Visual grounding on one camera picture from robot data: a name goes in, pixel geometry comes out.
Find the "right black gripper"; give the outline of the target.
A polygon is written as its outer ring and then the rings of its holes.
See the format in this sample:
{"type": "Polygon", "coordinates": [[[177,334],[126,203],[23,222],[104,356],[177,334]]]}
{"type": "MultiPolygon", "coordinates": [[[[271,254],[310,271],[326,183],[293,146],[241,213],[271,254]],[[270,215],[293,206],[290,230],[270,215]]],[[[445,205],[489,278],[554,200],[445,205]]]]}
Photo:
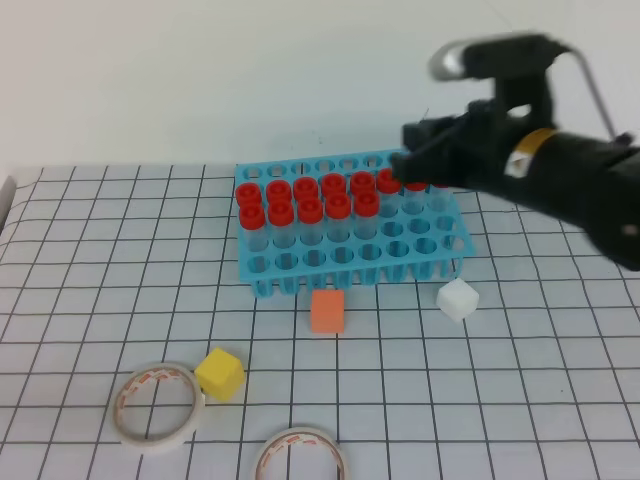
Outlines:
{"type": "Polygon", "coordinates": [[[538,195],[539,180],[512,177],[505,168],[518,143],[539,127],[529,116],[513,117],[491,100],[474,101],[462,115],[405,124],[405,151],[391,155],[392,176],[403,184],[538,195]]]}

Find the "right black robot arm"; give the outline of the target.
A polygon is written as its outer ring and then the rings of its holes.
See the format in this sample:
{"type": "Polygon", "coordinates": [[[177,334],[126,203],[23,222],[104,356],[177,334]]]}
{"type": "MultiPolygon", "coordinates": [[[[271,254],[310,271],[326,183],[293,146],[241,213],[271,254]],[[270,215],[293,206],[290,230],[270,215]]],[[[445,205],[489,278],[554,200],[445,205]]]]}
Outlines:
{"type": "Polygon", "coordinates": [[[620,266],[639,268],[639,149],[537,127],[491,101],[402,130],[398,181],[472,189],[579,227],[620,266]]]}

